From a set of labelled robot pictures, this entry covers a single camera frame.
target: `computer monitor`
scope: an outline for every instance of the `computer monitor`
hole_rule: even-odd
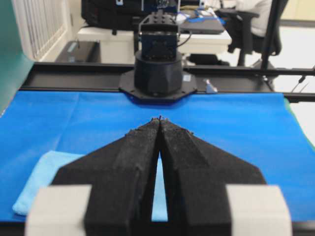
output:
[[[152,11],[176,13],[180,0],[82,0],[82,18],[91,27],[136,30]]]

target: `desk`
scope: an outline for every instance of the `desk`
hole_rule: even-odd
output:
[[[182,34],[180,41],[187,39],[188,34]],[[133,32],[119,30],[112,35],[109,29],[95,27],[82,28],[78,32],[80,41],[99,41],[102,63],[134,64]],[[221,34],[195,34],[183,46],[181,53],[218,54],[227,51],[232,38],[227,31]]]

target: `black cylindrical joint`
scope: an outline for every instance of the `black cylindrical joint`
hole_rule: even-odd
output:
[[[145,93],[170,94],[182,87],[182,55],[177,52],[173,61],[148,61],[136,53],[134,85]]]

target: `black pole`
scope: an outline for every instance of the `black pole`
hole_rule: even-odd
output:
[[[280,20],[280,6],[282,0],[273,0],[270,10],[267,32],[263,44],[263,51],[261,55],[262,63],[261,69],[268,69],[268,59],[271,54],[271,45],[276,34],[276,27]]]

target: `blue cloth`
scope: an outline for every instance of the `blue cloth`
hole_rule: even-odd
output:
[[[160,115],[257,165],[280,186],[293,220],[315,220],[315,153],[281,94],[145,105],[123,93],[20,91],[0,118],[0,221],[25,220],[12,206],[47,151],[86,154]]]
[[[49,151],[44,154],[35,165],[23,191],[13,205],[13,211],[19,215],[27,215],[38,190],[51,183],[60,167],[81,156],[58,151]]]

